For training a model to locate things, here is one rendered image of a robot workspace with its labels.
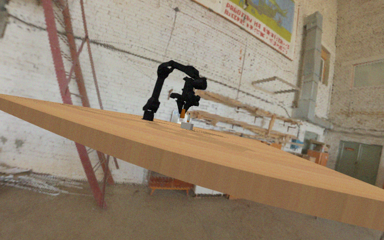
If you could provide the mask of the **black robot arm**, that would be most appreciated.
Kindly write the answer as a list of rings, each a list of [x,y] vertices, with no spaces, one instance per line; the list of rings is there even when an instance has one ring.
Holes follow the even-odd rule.
[[[169,68],[171,66],[171,68]],[[174,69],[178,69],[179,71],[186,73],[189,77],[184,77],[185,81],[184,87],[189,87],[192,89],[205,90],[207,89],[207,78],[200,77],[199,71],[194,68],[192,65],[183,65],[174,60],[170,60],[164,62],[158,66],[157,69],[157,80],[153,89],[153,93],[151,98],[148,99],[146,105],[143,106],[142,110],[144,111],[143,120],[154,121],[154,113],[157,112],[160,107],[161,102],[159,101],[160,93],[164,84],[165,79],[169,76],[170,73],[173,72]],[[195,95],[195,92],[191,92],[189,89],[184,97],[188,97],[191,101],[199,102],[200,96]],[[151,111],[150,111],[151,110]]]

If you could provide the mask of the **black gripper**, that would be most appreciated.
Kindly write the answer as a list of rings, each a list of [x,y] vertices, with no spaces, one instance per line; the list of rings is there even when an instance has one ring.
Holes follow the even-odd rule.
[[[179,114],[181,114],[182,112],[182,109],[185,109],[185,113],[187,112],[187,110],[191,107],[191,106],[199,106],[199,102],[194,102],[192,100],[190,100],[187,96],[184,96],[185,93],[187,91],[190,91],[190,92],[194,92],[192,88],[190,87],[183,87],[182,89],[182,94],[179,94],[179,93],[175,93],[175,92],[172,92],[170,94],[170,98],[177,98],[176,103],[177,103],[177,107],[178,107],[178,112]],[[185,102],[184,102],[185,101]]]

